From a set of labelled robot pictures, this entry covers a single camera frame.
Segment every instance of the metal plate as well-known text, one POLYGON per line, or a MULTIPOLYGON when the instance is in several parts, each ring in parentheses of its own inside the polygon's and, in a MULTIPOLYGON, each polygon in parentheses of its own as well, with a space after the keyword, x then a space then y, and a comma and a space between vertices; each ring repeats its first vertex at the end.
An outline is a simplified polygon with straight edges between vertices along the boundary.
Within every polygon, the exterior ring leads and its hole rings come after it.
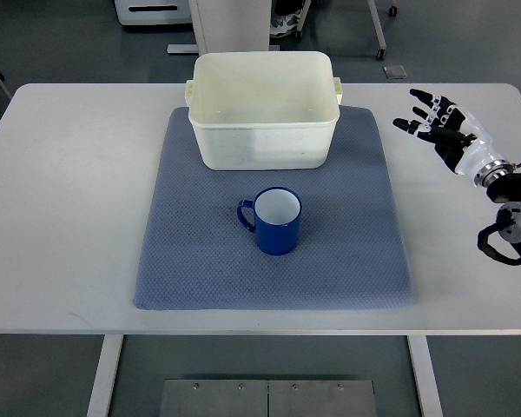
POLYGON ((372 381, 166 380, 161 417, 376 417, 372 381))
POLYGON ((403 65, 387 65, 382 67, 382 69, 388 79, 403 80, 404 78, 407 78, 407 73, 404 70, 403 65))
POLYGON ((376 417, 372 381, 270 381, 270 417, 376 417))
POLYGON ((267 381, 166 380, 160 417, 267 417, 267 381))

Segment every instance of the blue mat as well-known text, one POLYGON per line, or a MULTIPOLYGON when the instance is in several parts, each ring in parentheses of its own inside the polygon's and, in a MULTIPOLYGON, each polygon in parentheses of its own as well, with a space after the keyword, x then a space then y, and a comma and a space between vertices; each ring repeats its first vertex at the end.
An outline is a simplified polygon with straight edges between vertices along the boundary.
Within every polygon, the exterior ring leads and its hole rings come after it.
POLYGON ((213 171, 188 120, 172 113, 142 244, 134 304, 144 309, 399 308, 415 301, 378 128, 340 107, 317 169, 213 171), (303 202, 288 255, 257 249, 235 213, 262 189, 303 202))

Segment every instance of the wheel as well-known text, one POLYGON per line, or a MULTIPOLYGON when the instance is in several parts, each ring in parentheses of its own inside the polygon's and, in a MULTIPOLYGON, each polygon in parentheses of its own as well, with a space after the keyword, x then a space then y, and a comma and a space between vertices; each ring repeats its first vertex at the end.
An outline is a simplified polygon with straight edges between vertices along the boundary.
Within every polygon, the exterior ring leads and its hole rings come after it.
POLYGON ((386 50, 379 50, 376 53, 376 59, 378 59, 379 61, 384 61, 385 57, 386 57, 386 50))

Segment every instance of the mug handle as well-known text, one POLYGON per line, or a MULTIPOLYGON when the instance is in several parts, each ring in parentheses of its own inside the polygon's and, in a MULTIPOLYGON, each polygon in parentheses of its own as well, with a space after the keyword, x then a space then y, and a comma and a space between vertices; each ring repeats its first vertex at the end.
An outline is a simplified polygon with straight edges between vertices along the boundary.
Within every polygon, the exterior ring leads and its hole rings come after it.
POLYGON ((243 209, 252 209, 253 203, 251 200, 241 200, 237 205, 237 218, 240 219, 241 224, 244 228, 246 228, 249 232, 254 233, 254 225, 249 223, 249 221, 243 215, 243 209))

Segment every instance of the robotic hand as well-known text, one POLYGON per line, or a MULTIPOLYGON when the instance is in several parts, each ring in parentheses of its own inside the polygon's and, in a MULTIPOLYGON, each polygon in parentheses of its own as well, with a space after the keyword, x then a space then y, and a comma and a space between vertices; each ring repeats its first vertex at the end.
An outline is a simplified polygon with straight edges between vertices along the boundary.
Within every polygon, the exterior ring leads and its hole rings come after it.
POLYGON ((478 234, 478 248, 495 261, 521 265, 521 174, 515 174, 520 164, 507 162, 492 147, 492 138, 467 110, 443 96, 411 89, 429 110, 413 107, 413 113, 424 121, 395 119, 393 124, 424 141, 434 143, 434 149, 455 174, 468 175, 475 186, 487 189, 493 202, 504 205, 496 222, 478 234), (498 232, 518 252, 512 259, 500 254, 488 243, 498 232))
POLYGON ((413 107, 424 122, 395 119, 393 124, 434 148, 446 166, 456 174, 468 175, 476 186, 488 187, 502 175, 513 172, 513 165, 492 148, 492 138, 467 109, 458 107, 443 96, 420 89, 409 91, 430 109, 429 113, 413 107))

